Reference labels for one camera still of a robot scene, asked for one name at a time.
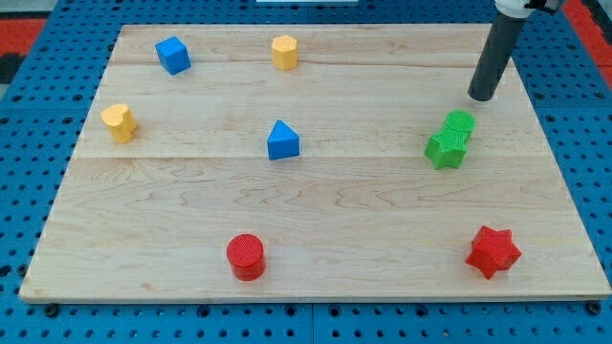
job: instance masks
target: yellow pentagon block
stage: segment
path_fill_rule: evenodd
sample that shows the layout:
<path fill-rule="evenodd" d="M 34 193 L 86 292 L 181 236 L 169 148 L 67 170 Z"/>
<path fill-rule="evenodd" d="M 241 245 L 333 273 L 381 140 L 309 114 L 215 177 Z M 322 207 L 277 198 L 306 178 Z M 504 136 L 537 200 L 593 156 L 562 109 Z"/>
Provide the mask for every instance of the yellow pentagon block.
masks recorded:
<path fill-rule="evenodd" d="M 127 143 L 132 140 L 132 134 L 136 130 L 137 124 L 132 117 L 129 106 L 115 104 L 102 111 L 100 116 L 115 141 Z"/>
<path fill-rule="evenodd" d="M 281 35 L 272 41 L 272 62 L 281 71 L 297 67 L 297 40 Z"/>

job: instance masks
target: wood grain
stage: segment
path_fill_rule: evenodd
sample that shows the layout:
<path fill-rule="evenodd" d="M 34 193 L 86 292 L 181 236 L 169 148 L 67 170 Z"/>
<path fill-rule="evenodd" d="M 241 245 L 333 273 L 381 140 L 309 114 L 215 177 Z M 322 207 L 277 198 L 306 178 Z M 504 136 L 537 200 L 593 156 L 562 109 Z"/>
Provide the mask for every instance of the wood grain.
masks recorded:
<path fill-rule="evenodd" d="M 528 301 L 611 290 L 511 65 L 467 97 L 488 25 L 126 26 L 20 290 L 34 303 Z M 298 39 L 298 68 L 270 43 Z M 154 44 L 177 35 L 176 76 Z M 115 144 L 99 113 L 130 105 Z M 423 151 L 454 109 L 478 121 L 458 170 Z M 276 119 L 301 156 L 269 161 Z M 465 264 L 482 225 L 523 256 L 487 281 Z M 230 272 L 252 232 L 268 268 Z"/>

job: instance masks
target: blue block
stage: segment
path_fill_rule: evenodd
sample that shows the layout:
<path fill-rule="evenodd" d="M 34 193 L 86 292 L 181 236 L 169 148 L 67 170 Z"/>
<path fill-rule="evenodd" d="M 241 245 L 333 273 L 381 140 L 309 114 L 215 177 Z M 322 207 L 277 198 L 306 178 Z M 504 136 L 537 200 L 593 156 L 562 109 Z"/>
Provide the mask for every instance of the blue block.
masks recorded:
<path fill-rule="evenodd" d="M 176 75 L 191 67 L 187 46 L 175 36 L 156 44 L 155 50 L 160 58 L 160 63 L 171 75 Z"/>
<path fill-rule="evenodd" d="M 268 137 L 268 157 L 277 160 L 299 155 L 299 135 L 282 120 L 277 120 Z"/>

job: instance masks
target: robot end effector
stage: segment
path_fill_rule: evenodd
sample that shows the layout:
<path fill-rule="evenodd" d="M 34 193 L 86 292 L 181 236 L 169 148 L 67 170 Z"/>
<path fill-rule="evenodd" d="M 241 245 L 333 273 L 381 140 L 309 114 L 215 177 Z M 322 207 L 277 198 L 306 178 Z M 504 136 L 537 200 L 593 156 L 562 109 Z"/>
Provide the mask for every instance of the robot end effector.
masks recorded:
<path fill-rule="evenodd" d="M 493 97 L 529 15 L 535 10 L 555 13 L 564 2 L 565 0 L 495 0 L 497 17 L 471 79 L 468 89 L 470 97 L 480 101 Z"/>

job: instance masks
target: blue triangular prism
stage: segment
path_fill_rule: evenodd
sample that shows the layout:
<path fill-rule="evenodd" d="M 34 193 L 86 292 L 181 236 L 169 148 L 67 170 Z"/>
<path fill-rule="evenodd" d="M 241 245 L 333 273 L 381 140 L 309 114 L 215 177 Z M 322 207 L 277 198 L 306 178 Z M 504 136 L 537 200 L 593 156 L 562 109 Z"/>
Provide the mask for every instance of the blue triangular prism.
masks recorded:
<path fill-rule="evenodd" d="M 289 125 L 285 124 L 282 120 L 277 120 L 272 132 L 268 136 L 268 143 L 297 139 L 299 139 L 299 135 Z"/>

